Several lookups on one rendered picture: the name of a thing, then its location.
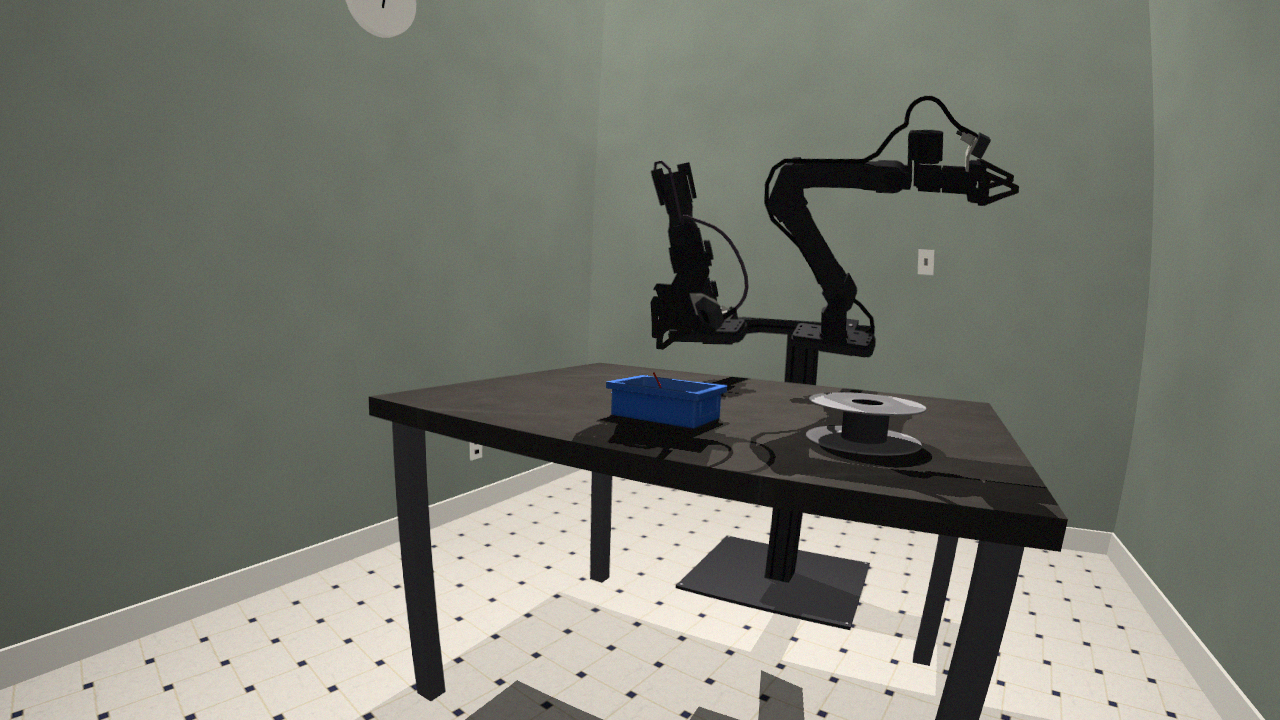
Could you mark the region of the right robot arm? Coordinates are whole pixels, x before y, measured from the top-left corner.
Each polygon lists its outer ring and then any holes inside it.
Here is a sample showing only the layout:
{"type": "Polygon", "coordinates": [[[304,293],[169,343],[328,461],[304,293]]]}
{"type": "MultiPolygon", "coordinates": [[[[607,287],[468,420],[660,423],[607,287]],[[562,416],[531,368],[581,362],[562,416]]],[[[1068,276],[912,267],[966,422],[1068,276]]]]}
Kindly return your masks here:
{"type": "MultiPolygon", "coordinates": [[[[662,168],[652,170],[652,179],[655,184],[660,206],[666,205],[667,214],[669,213],[669,260],[673,272],[677,273],[676,275],[684,273],[695,277],[699,281],[698,287],[701,290],[700,293],[705,293],[710,299],[714,296],[717,301],[717,297],[719,296],[717,284],[716,281],[710,281],[709,278],[709,266],[712,266],[710,260],[714,259],[710,249],[710,240],[700,240],[700,228],[698,228],[698,224],[691,219],[685,218],[684,225],[678,220],[678,211],[681,217],[692,217],[692,199],[698,199],[691,167],[687,161],[678,164],[677,168],[678,170],[672,172],[672,176],[669,176],[669,173],[664,174],[662,168]]],[[[745,325],[744,319],[730,319],[726,322],[721,305],[710,301],[709,299],[701,297],[698,304],[695,304],[695,307],[698,310],[699,324],[698,328],[692,329],[689,334],[739,334],[745,325]]]]}

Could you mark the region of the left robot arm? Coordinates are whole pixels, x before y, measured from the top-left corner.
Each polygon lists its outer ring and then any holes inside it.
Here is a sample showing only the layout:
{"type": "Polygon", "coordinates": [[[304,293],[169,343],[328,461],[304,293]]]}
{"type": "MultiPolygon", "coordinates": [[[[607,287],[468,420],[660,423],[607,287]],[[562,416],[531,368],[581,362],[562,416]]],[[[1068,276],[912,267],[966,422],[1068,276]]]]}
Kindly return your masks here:
{"type": "Polygon", "coordinates": [[[899,193],[913,183],[922,192],[940,192],[943,158],[943,132],[911,129],[908,135],[908,165],[895,160],[878,161],[797,161],[786,163],[768,200],[771,213],[794,234],[823,290],[827,301],[820,310],[820,325],[799,323],[794,340],[852,348],[870,348],[874,333],[846,329],[847,311],[858,293],[849,273],[838,265],[826,240],[812,219],[804,197],[805,188],[858,188],[876,193],[899,193]],[[795,181],[794,181],[795,179],[795,181]],[[841,314],[841,315],[840,315],[841,314]],[[819,333],[820,332],[820,333],[819,333]],[[869,337],[870,336],[870,337],[869,337]]]}

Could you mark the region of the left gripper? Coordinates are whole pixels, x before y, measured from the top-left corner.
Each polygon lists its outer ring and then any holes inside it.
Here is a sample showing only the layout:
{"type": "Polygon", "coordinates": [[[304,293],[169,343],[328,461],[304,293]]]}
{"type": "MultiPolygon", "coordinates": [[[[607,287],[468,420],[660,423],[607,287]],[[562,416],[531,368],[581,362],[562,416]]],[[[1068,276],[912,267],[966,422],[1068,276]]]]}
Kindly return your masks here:
{"type": "Polygon", "coordinates": [[[972,151],[978,142],[975,135],[972,135],[964,129],[963,135],[960,136],[960,140],[963,140],[965,143],[969,143],[965,152],[966,154],[965,167],[942,167],[942,177],[941,177],[942,193],[966,193],[966,201],[978,202],[978,206],[986,206],[989,202],[995,202],[998,201],[1000,199],[1006,199],[1014,193],[1019,193],[1019,186],[1012,183],[1014,176],[1007,170],[1002,170],[998,167],[995,167],[993,164],[983,159],[969,161],[972,151]],[[1001,176],[1005,176],[1006,181],[998,176],[987,172],[986,170],[987,168],[997,172],[1001,176]],[[977,188],[977,181],[978,181],[978,188],[977,188]],[[989,188],[995,188],[1001,184],[1005,184],[1011,190],[1004,193],[989,196],[989,188]]]}

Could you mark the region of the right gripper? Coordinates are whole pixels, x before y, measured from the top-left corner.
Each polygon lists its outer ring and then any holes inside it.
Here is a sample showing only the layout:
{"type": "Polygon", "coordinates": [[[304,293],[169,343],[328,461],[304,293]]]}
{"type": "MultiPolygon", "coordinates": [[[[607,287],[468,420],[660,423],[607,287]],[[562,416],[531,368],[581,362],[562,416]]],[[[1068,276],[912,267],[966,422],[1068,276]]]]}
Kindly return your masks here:
{"type": "Polygon", "coordinates": [[[716,299],[700,293],[701,290],[699,290],[698,284],[699,281],[695,277],[684,273],[676,275],[672,284],[655,284],[654,290],[657,290],[657,295],[660,297],[654,296],[650,304],[652,338],[657,338],[657,348],[664,350],[676,340],[698,328],[698,310],[695,304],[701,297],[718,304],[716,299]],[[669,329],[675,329],[676,332],[663,342],[663,336],[669,329]]]}

